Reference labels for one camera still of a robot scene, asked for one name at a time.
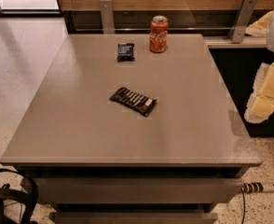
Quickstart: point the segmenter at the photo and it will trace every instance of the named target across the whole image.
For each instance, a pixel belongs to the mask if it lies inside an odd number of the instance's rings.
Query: metal bracket
[[[102,27],[104,34],[115,33],[115,23],[113,19],[112,0],[100,0],[102,17]]]
[[[228,34],[232,43],[241,43],[243,41],[256,2],[257,0],[243,0],[236,22]]]

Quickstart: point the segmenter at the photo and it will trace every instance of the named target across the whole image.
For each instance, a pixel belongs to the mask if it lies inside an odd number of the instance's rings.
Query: gray table
[[[135,44],[134,62],[117,62],[123,42]],[[202,36],[169,35],[168,45],[156,54],[149,35],[67,37],[1,162],[58,206],[228,202],[261,161]],[[120,87],[158,105],[144,118],[109,101]]]

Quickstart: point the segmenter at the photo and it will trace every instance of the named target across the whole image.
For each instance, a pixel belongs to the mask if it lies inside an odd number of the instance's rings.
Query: drawer
[[[212,224],[217,215],[197,213],[56,213],[56,224]]]
[[[239,179],[36,178],[40,203],[228,203]]]

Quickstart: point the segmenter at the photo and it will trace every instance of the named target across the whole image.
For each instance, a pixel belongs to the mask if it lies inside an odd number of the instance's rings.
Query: speckled floor
[[[61,18],[0,18],[0,158],[66,36]],[[242,179],[274,182],[274,138],[253,140],[263,164],[250,169]],[[0,175],[0,184],[8,180],[16,187],[20,183],[14,175]],[[246,194],[245,197],[245,223],[274,223],[274,193]],[[53,223],[48,219],[51,211],[47,205],[38,205],[33,220],[39,224]],[[217,224],[240,224],[241,194],[228,204],[218,204],[213,212],[218,214]],[[11,205],[6,214],[19,220],[20,207]]]

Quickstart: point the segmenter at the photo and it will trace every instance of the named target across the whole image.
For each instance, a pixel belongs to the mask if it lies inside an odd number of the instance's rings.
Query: red soda can
[[[166,50],[168,19],[164,16],[153,18],[150,26],[150,50],[153,52],[163,52]]]

